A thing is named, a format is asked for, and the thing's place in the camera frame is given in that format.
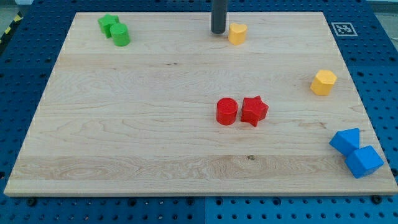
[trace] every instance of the red star-shaped block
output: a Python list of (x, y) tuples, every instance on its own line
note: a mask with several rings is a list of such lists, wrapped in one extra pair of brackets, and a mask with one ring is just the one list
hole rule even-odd
[(242, 105), (242, 122), (251, 123), (254, 127), (257, 123), (266, 118), (268, 112), (268, 105), (266, 105), (260, 96), (254, 98), (243, 98)]

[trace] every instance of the red cylinder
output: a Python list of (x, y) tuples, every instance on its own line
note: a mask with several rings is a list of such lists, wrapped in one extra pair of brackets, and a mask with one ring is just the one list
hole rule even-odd
[(238, 112), (238, 103), (232, 98), (222, 98), (217, 102), (216, 120), (222, 125), (233, 124)]

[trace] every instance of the yellow cube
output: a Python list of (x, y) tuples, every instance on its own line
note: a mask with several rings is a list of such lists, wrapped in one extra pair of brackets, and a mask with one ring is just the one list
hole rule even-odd
[(329, 70), (319, 70), (312, 81), (311, 90), (320, 96), (327, 96), (333, 88), (337, 80), (337, 76)]
[(243, 44), (246, 40), (246, 32), (248, 27), (245, 24), (231, 23), (229, 25), (228, 40), (233, 45)]

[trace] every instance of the green block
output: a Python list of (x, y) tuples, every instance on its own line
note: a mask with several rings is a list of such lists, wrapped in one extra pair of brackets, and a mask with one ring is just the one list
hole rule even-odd
[(130, 43), (130, 36), (125, 24), (115, 24), (111, 26), (111, 35), (116, 46), (122, 47)]
[(118, 16), (112, 16), (110, 14), (105, 14), (104, 17), (98, 19), (99, 28), (101, 32), (105, 34), (106, 38), (111, 37), (111, 26), (119, 23)]

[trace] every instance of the red block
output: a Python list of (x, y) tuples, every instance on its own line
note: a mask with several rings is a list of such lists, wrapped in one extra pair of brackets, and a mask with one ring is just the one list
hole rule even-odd
[(266, 118), (268, 112), (268, 105), (262, 102), (260, 96), (254, 98), (243, 98), (242, 105), (242, 122), (251, 123), (254, 127), (257, 123)]
[(233, 124), (238, 112), (238, 103), (232, 98), (222, 98), (217, 102), (216, 120), (222, 125)]

